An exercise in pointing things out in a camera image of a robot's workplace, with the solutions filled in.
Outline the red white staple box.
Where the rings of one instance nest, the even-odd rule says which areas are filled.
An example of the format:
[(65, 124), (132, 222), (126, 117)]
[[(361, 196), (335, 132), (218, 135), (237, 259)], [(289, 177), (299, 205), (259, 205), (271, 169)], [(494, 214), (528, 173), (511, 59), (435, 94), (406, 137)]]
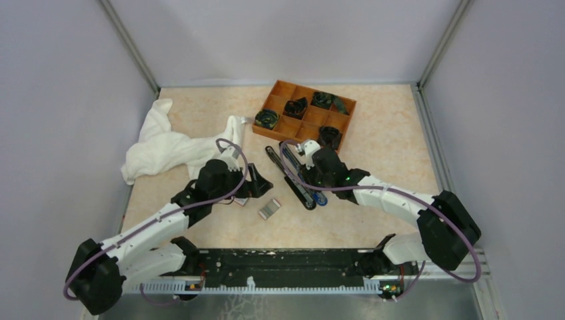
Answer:
[(248, 198), (234, 198), (233, 202), (243, 207), (245, 206), (248, 200), (249, 200)]

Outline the silver staple strip tray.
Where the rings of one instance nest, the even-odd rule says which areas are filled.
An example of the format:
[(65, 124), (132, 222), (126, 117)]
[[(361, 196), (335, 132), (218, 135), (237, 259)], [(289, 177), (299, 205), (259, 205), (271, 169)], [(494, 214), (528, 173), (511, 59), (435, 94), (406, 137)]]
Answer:
[(263, 207), (261, 207), (258, 211), (259, 215), (264, 219), (270, 219), (280, 208), (282, 207), (281, 203), (272, 198), (269, 200)]

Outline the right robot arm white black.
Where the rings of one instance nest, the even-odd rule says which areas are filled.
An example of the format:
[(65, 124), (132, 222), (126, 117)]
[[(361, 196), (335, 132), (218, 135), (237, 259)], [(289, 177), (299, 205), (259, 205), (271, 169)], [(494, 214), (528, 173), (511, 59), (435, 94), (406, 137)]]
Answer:
[(385, 183), (368, 171), (349, 169), (335, 150), (314, 141), (297, 151), (305, 158), (302, 174), (307, 184), (356, 205), (377, 208), (417, 229), (393, 235), (378, 246), (375, 265), (382, 274), (392, 275), (402, 263), (427, 260), (453, 272), (468, 254), (476, 256), (474, 245), (482, 232), (453, 192), (428, 195)]

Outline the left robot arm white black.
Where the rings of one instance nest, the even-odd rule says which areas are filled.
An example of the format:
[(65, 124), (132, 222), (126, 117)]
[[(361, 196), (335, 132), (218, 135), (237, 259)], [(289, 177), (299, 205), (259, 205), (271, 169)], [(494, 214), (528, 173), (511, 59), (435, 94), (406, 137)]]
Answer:
[(252, 163), (232, 170), (223, 160), (208, 161), (197, 179), (136, 227), (100, 243), (82, 242), (65, 280), (64, 296), (100, 315), (126, 290), (160, 275), (201, 275), (205, 269), (200, 251), (183, 237), (185, 230), (208, 216), (215, 203), (259, 198), (272, 188)]

